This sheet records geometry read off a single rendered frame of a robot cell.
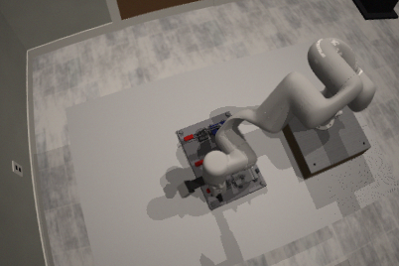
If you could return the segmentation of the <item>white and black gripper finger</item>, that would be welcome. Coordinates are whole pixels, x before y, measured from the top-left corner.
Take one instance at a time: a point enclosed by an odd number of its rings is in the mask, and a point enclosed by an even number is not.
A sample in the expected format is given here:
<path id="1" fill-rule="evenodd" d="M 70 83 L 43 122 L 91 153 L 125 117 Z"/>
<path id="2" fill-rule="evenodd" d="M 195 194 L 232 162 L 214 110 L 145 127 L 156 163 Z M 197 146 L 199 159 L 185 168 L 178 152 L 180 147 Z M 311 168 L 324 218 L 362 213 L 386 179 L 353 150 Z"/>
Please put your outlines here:
<path id="1" fill-rule="evenodd" d="M 222 202 L 222 201 L 223 201 L 223 199 L 222 199 L 222 195 L 221 195 L 221 194 L 217 195 L 217 197 L 216 197 L 216 198 L 219 200 L 219 202 Z"/>

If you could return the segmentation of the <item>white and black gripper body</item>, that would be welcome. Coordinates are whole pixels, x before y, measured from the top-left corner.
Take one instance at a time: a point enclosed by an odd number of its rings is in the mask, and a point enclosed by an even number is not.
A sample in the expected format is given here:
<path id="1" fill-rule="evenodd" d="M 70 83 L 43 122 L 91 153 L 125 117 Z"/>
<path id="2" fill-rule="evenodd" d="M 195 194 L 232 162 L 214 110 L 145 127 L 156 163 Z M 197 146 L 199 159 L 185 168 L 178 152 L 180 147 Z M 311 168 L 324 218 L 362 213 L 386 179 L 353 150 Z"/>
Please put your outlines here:
<path id="1" fill-rule="evenodd" d="M 209 186 L 209 185 L 207 185 L 208 186 L 208 188 L 209 188 L 209 190 L 210 190 L 210 192 L 211 192 L 211 194 L 212 194 L 212 196 L 213 197 L 217 197 L 217 195 L 218 194 L 225 194 L 226 193 L 226 182 L 224 181 L 224 183 L 223 183 L 223 189 L 219 189 L 218 187 L 212 187 L 212 186 Z"/>

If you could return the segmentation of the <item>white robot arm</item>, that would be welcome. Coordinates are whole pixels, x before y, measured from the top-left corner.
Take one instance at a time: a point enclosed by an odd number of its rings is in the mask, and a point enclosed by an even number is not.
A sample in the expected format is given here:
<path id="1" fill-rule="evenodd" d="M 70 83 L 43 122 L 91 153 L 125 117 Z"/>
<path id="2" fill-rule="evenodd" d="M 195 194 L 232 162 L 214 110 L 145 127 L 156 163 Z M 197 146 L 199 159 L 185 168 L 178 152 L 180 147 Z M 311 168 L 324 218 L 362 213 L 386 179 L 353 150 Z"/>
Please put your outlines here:
<path id="1" fill-rule="evenodd" d="M 303 74 L 293 71 L 257 109 L 244 109 L 231 115 L 215 134 L 222 152 L 207 153 L 202 162 L 202 176 L 177 186 L 182 199 L 206 184 L 221 190 L 226 176 L 255 165 L 257 156 L 237 129 L 243 120 L 269 133 L 278 133 L 296 116 L 305 128 L 324 131 L 333 126 L 331 119 L 342 115 L 345 106 L 358 112 L 372 101 L 376 87 L 357 66 L 355 53 L 344 41 L 323 38 L 314 42 L 308 50 L 308 62 L 325 86 L 323 92 Z"/>

